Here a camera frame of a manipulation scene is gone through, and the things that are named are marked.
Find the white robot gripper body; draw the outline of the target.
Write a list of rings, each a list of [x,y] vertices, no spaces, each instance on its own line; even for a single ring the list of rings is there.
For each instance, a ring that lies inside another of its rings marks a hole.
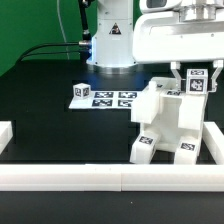
[[[224,0],[140,0],[133,34],[139,63],[224,60]]]

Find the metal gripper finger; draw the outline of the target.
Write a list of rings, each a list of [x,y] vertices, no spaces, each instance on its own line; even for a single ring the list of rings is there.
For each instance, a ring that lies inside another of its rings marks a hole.
[[[209,92],[216,92],[217,91],[217,78],[220,75],[221,71],[224,69],[224,60],[214,60],[213,61],[213,68],[214,72],[211,75],[209,80]]]
[[[173,61],[170,63],[170,70],[176,79],[176,86],[179,91],[185,91],[186,80],[182,78],[179,70],[181,68],[181,64],[179,62]]]

